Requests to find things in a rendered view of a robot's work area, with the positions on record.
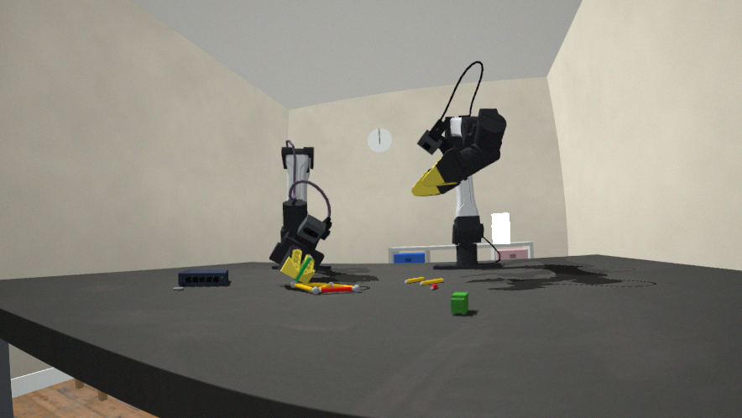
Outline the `green rod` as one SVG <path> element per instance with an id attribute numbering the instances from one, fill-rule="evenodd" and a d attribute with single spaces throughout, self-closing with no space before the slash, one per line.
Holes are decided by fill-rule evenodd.
<path id="1" fill-rule="evenodd" d="M 299 278 L 301 277 L 301 275 L 302 275 L 302 274 L 303 274 L 303 272 L 305 271 L 305 269 L 306 269 L 307 265 L 308 265 L 308 264 L 310 263 L 310 261 L 311 261 L 311 258 L 312 258 L 312 257 L 311 257 L 311 256 L 309 255 L 309 257 L 308 257 L 308 258 L 306 259 L 306 261 L 304 262 L 303 266 L 301 267 L 301 269 L 300 269 L 300 271 L 299 271 L 299 274 L 297 275 L 297 277 L 296 277 L 296 279 L 294 280 L 294 282 L 298 282 Z"/>

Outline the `blue rectangular block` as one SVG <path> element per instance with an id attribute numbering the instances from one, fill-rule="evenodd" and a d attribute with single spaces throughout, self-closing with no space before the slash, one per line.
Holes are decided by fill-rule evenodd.
<path id="1" fill-rule="evenodd" d="M 187 269 L 178 273 L 179 285 L 226 285 L 228 269 Z"/>

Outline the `small green block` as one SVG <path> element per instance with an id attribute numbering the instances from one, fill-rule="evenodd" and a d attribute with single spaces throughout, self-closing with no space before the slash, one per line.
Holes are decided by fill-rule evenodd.
<path id="1" fill-rule="evenodd" d="M 451 313 L 462 313 L 465 315 L 468 312 L 468 292 L 455 292 L 451 298 Z"/>

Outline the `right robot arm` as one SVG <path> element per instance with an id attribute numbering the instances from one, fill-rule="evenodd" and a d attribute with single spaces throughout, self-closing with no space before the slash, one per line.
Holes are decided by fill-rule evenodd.
<path id="1" fill-rule="evenodd" d="M 310 158 L 311 169 L 314 168 L 314 147 L 304 147 L 304 154 L 303 149 L 295 149 L 295 154 L 293 154 L 291 147 L 282 147 L 281 155 L 284 169 L 288 170 L 289 195 L 289 189 L 295 182 L 298 180 L 308 181 L 310 177 Z M 288 200 L 289 196 L 287 196 L 287 201 L 283 202 L 281 240 L 286 236 L 294 237 L 297 242 L 306 245 L 308 248 L 316 249 L 319 240 L 325 241 L 329 236 L 332 222 L 327 219 L 322 222 L 309 215 L 307 211 L 307 183 L 296 185 L 295 195 L 296 199 L 300 200 Z"/>

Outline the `red rod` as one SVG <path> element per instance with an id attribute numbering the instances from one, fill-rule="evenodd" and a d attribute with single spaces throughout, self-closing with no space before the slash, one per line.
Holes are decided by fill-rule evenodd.
<path id="1" fill-rule="evenodd" d="M 337 287 L 337 288 L 320 288 L 319 292 L 340 292 L 340 291 L 352 291 L 353 287 Z"/>

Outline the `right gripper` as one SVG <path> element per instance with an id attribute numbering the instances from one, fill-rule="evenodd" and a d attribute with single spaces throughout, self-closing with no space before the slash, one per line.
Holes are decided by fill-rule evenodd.
<path id="1" fill-rule="evenodd" d="M 269 256 L 269 260 L 280 265 L 277 268 L 279 271 L 296 279 L 300 268 L 310 255 L 312 257 L 311 261 L 299 278 L 300 282 L 308 283 L 312 275 L 320 268 L 324 254 L 313 248 L 308 248 L 293 238 L 289 238 L 288 236 L 283 237 L 282 241 L 276 244 L 272 254 Z"/>

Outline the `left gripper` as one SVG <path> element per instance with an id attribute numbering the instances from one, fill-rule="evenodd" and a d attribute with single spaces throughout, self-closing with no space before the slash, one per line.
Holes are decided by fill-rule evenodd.
<path id="1" fill-rule="evenodd" d="M 481 161 L 473 149 L 459 151 L 458 148 L 451 148 L 419 179 L 411 192 L 414 196 L 444 194 L 480 170 Z"/>

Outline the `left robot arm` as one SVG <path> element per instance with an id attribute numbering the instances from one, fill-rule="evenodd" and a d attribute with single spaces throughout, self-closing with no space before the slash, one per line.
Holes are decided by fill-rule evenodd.
<path id="1" fill-rule="evenodd" d="M 497 108 L 480 108 L 477 117 L 445 117 L 444 122 L 441 120 L 431 132 L 426 130 L 417 144 L 431 155 L 437 149 L 445 154 L 453 147 L 458 148 L 459 151 L 467 147 L 472 148 L 480 158 L 481 169 L 483 169 L 499 160 L 501 141 L 506 126 L 507 122 L 498 113 Z M 442 136 L 444 131 L 445 138 Z M 452 226 L 452 243 L 459 243 L 459 245 L 455 244 L 457 245 L 457 262 L 456 264 L 438 264 L 433 266 L 433 269 L 501 268 L 501 263 L 478 264 L 477 245 L 475 244 L 481 243 L 484 228 L 480 223 L 474 199 L 473 176 L 470 175 L 467 180 L 460 182 L 461 184 L 456 187 L 457 210 Z"/>

